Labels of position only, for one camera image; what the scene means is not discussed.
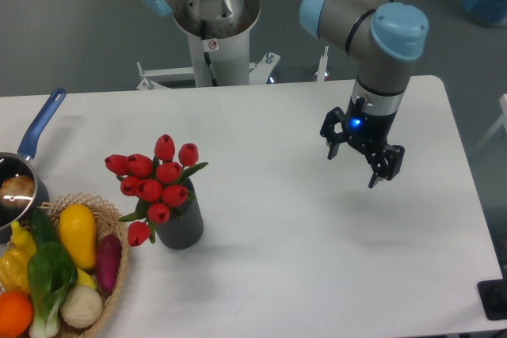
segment tulip bouquet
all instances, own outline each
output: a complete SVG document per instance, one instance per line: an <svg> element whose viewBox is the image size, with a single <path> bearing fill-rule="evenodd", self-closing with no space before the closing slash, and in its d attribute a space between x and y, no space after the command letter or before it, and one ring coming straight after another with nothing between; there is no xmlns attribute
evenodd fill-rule
<svg viewBox="0 0 507 338"><path fill-rule="evenodd" d="M173 139L163 135L155 144L153 159L142 154L113 154L105 159L106 168L121 181L121 192L139 198L135 211L120 218L120 222L132 222L128 227L131 247L148 238L154 243L156 225L183 216L179 207L187 199L195 199L189 178L208 163L197 163L199 152L193 143L181 146L179 162L173 160L175 153Z"/></svg>

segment yellow squash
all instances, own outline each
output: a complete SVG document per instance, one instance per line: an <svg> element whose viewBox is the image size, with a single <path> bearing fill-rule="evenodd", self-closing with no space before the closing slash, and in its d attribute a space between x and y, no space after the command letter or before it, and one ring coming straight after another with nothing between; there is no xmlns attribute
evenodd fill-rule
<svg viewBox="0 0 507 338"><path fill-rule="evenodd" d="M17 249L25 251L29 257L36 252L35 241L33 236L25 229L22 229L18 221L14 221L10 224L13 229L11 240Z"/></svg>
<svg viewBox="0 0 507 338"><path fill-rule="evenodd" d="M94 291L97 289L97 284L93 281L92 276L78 268L78 281L77 285L84 285L85 287L92 288Z"/></svg>
<svg viewBox="0 0 507 338"><path fill-rule="evenodd" d="M0 257L0 283L6 291L30 293L29 259L21 249L9 249Z"/></svg>
<svg viewBox="0 0 507 338"><path fill-rule="evenodd" d="M59 236L77 268L90 271L97 256L97 226L92 211L75 203L60 215Z"/></svg>

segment artificial vegetable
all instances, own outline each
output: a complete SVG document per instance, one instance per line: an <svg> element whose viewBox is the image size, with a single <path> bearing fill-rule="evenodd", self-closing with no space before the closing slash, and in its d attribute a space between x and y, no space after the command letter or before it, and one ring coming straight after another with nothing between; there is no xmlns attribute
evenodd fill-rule
<svg viewBox="0 0 507 338"><path fill-rule="evenodd" d="M84 329L98 321L102 310L101 296L89 287L78 285L69 291L60 312L70 326Z"/></svg>
<svg viewBox="0 0 507 338"><path fill-rule="evenodd" d="M21 249L9 249L0 257L0 283L6 291L30 293L29 256Z"/></svg>
<svg viewBox="0 0 507 338"><path fill-rule="evenodd" d="M77 279L77 271L65 248L53 241L37 247L29 261L29 284L34 309L30 327L32 338L50 338L60 327L58 308L69 287Z"/></svg>
<svg viewBox="0 0 507 338"><path fill-rule="evenodd" d="M22 292L0 293L0 337L14 338L30 326L33 307L30 298Z"/></svg>
<svg viewBox="0 0 507 338"><path fill-rule="evenodd" d="M88 275L83 270L78 269L78 281L76 285L84 285L86 287L90 287L93 290L97 289L97 284L93 281L92 276Z"/></svg>
<svg viewBox="0 0 507 338"><path fill-rule="evenodd" d="M13 230L10 239L13 241L16 248L27 253L29 258L32 257L37 250L33 236L27 230L22 229L18 221L12 222L10 227Z"/></svg>
<svg viewBox="0 0 507 338"><path fill-rule="evenodd" d="M97 226L88 207L75 203L62 211L59 235L77 268L90 271L95 267Z"/></svg>
<svg viewBox="0 0 507 338"><path fill-rule="evenodd" d="M37 248L47 241L60 242L51 219L44 210L38 207L32 211L30 216L30 231Z"/></svg>
<svg viewBox="0 0 507 338"><path fill-rule="evenodd" d="M121 242L115 234L106 235L98 246L95 276L98 285L111 293L116 285L121 261Z"/></svg>

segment red tulip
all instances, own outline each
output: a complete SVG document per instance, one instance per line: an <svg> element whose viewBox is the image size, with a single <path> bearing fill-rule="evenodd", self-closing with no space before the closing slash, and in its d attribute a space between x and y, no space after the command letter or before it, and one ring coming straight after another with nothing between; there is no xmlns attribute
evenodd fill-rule
<svg viewBox="0 0 507 338"><path fill-rule="evenodd" d="M155 156L162 161L172 161L174 157L174 141L168 135L162 135L155 143Z"/></svg>
<svg viewBox="0 0 507 338"><path fill-rule="evenodd" d="M139 178L136 176L125 177L120 184L120 190L126 196L135 196L135 187L139 183Z"/></svg>
<svg viewBox="0 0 507 338"><path fill-rule="evenodd" d="M147 202L155 202L162 196L162 184L156 180L141 180L135 186L135 195Z"/></svg>
<svg viewBox="0 0 507 338"><path fill-rule="evenodd" d="M162 192L162 201L170 207L178 207L189 197L189 191L182 185L170 185Z"/></svg>
<svg viewBox="0 0 507 338"><path fill-rule="evenodd" d="M153 172L153 161L142 154L131 154L128 157L128 168L139 178L146 178Z"/></svg>
<svg viewBox="0 0 507 338"><path fill-rule="evenodd" d="M193 166L199 160L197 146L191 142L183 144L177 156L183 166Z"/></svg>
<svg viewBox="0 0 507 338"><path fill-rule="evenodd" d="M155 223L164 223L170 217L169 208L161 202L152 203L147 214L148 219Z"/></svg>
<svg viewBox="0 0 507 338"><path fill-rule="evenodd" d="M151 235L150 227L146 223L136 221L128 227L128 244L137 247L144 243Z"/></svg>
<svg viewBox="0 0 507 338"><path fill-rule="evenodd" d="M177 162L167 162L157 168L157 180L163 184L170 184L180 176L182 170Z"/></svg>
<svg viewBox="0 0 507 338"><path fill-rule="evenodd" d="M128 157L121 154L112 154L104 159L105 167L117 176L128 174Z"/></svg>

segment bok choy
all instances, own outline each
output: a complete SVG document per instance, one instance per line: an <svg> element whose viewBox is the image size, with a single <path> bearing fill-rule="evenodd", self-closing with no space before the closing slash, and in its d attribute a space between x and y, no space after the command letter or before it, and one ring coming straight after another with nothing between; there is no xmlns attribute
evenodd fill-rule
<svg viewBox="0 0 507 338"><path fill-rule="evenodd" d="M58 308L77 279L77 270L65 248L54 241L37 247L28 266L33 304L32 338L51 338L60 328Z"/></svg>

